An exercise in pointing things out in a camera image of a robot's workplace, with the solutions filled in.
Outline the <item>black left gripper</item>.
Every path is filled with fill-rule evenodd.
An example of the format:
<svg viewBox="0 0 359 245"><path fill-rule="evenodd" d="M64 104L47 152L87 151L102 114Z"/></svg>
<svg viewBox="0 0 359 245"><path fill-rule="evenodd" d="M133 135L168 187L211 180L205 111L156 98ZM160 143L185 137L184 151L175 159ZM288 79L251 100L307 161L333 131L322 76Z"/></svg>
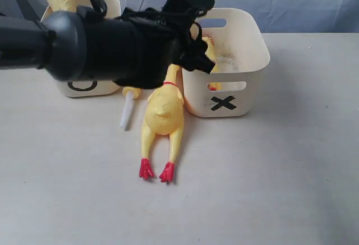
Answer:
<svg viewBox="0 0 359 245"><path fill-rule="evenodd" d="M215 0L166 0L160 11L126 8L120 19L133 24L144 42L135 48L139 56L135 69L120 79L120 85L160 87L170 64L187 71L210 73L214 62L205 55L208 47L196 19L205 16L214 3Z"/></svg>

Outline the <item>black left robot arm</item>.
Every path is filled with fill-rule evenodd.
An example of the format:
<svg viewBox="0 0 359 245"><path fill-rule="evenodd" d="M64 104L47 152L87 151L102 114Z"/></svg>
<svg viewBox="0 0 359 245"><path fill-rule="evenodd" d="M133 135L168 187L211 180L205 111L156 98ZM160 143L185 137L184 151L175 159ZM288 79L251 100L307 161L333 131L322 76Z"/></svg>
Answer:
<svg viewBox="0 0 359 245"><path fill-rule="evenodd" d="M125 8L107 18L104 0L42 21L1 16L1 69L46 70L55 80L113 81L141 89L160 87L168 67L210 73L202 36L191 28L215 0L166 0L160 11Z"/></svg>

